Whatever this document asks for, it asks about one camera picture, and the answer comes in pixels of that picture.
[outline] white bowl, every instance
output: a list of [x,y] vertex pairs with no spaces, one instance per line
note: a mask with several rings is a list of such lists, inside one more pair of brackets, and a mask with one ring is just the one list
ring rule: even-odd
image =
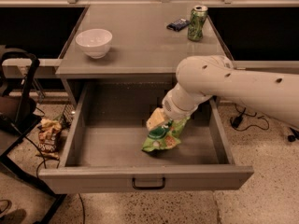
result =
[[107,54],[111,47],[112,33],[104,29],[86,30],[76,37],[76,43],[88,56],[98,59]]

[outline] drawer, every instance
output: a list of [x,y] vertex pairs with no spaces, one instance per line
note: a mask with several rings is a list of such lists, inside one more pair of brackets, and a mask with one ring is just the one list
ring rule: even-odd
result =
[[239,189],[253,174],[236,166],[213,99],[188,121],[177,147],[141,151],[146,121],[171,82],[86,83],[57,169],[39,177],[57,194]]

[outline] snack bag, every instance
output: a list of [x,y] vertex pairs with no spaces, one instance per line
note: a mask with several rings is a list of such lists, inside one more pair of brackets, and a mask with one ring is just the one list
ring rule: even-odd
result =
[[142,151],[151,152],[153,150],[166,150],[180,144],[178,138],[183,131],[187,120],[187,118],[170,120],[167,124],[159,126],[149,132],[146,141],[143,143]]
[[58,120],[42,119],[38,134],[38,148],[43,156],[59,160],[58,141],[62,132],[62,125]]

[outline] speckled floor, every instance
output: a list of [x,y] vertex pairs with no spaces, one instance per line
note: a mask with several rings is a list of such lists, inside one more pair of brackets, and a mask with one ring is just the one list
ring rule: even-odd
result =
[[[64,104],[51,101],[39,108],[50,119],[64,110]],[[299,141],[287,141],[288,129],[267,119],[270,129],[251,127],[244,132],[231,128],[235,106],[219,107],[226,135],[237,165],[252,165],[254,175],[235,191],[182,191],[81,194],[85,223],[186,223],[186,224],[295,224],[299,220]],[[240,128],[250,124],[266,126],[264,120],[244,117]],[[30,133],[37,141],[36,130]],[[35,175],[42,162],[27,141],[16,147],[10,158],[26,172]],[[10,199],[12,207],[0,223],[34,223],[40,220],[53,198],[0,173],[0,199]],[[54,223],[83,223],[83,209],[77,194],[67,195],[51,220]]]

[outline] green can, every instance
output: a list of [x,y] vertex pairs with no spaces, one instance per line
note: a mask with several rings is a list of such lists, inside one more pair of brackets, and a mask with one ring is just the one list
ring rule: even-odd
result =
[[195,6],[191,11],[190,24],[188,26],[188,39],[199,41],[203,38],[203,26],[207,17],[206,6]]

